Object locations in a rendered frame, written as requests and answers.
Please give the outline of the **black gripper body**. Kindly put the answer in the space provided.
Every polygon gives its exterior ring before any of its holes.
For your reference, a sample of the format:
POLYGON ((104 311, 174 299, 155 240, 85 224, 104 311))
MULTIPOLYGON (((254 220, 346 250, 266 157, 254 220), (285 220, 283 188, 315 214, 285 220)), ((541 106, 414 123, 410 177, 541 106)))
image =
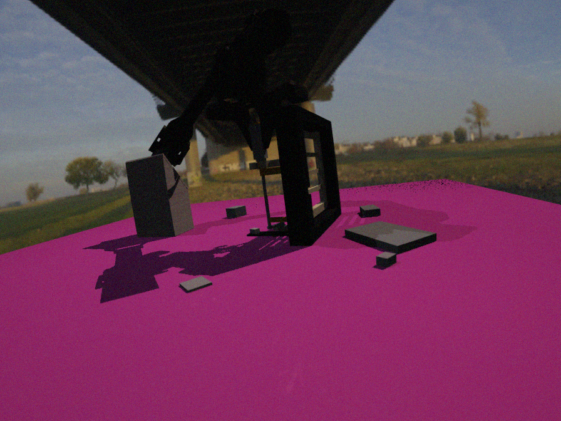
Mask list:
POLYGON ((267 76, 270 76, 270 71, 266 70, 265 62, 262 60, 245 60, 234 65, 234 68, 244 63, 250 63, 254 67, 256 74, 259 77, 261 90, 252 91, 251 88, 243 91, 241 94, 233 99, 237 102, 215 102, 207 107, 207 119, 229 121, 226 115, 241 112, 249 114, 249 109, 258 107, 265 104, 273 104, 282 106, 283 100, 289 100, 292 104, 308 101, 306 87, 293 80, 283 81, 274 84, 269 91, 267 76), (246 105, 246 103, 250 103, 246 105))

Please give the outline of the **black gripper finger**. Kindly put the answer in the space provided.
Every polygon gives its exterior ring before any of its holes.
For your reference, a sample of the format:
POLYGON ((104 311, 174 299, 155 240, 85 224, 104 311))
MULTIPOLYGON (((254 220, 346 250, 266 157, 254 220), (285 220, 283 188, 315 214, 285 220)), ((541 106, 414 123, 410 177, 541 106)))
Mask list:
POLYGON ((255 115, 249 115, 246 113, 241 113, 241 112, 236 112, 236 113, 232 113, 230 115, 226 115, 226 117, 228 119, 232 119, 240 128, 242 134, 244 135, 247 143, 249 144, 249 147, 252 149, 252 140, 251 140, 251 136, 250 136, 250 125, 253 125, 254 122, 256 122, 256 116, 255 115))
POLYGON ((258 107, 254 107, 260 118, 261 127, 261 138, 264 149, 268 149, 272 134, 275 129, 273 108, 278 108, 281 106, 273 104, 265 104, 258 107))

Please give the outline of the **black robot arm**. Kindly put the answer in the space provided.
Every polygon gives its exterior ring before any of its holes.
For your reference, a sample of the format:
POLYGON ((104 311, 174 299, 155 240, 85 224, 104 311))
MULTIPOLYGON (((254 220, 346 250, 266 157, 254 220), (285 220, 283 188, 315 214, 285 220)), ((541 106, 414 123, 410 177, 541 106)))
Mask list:
POLYGON ((265 56, 282 48, 292 33, 289 17, 283 8, 265 10, 261 7, 253 11, 244 22, 243 31, 237 37, 227 39, 216 52, 210 64, 210 75, 185 111, 163 126, 150 146, 152 155, 163 153, 174 167, 180 165, 190 149, 193 124, 214 94, 220 103, 226 98, 237 97, 251 86, 252 91, 261 90, 259 77, 250 63, 236 68, 234 65, 245 60, 265 62, 265 56))

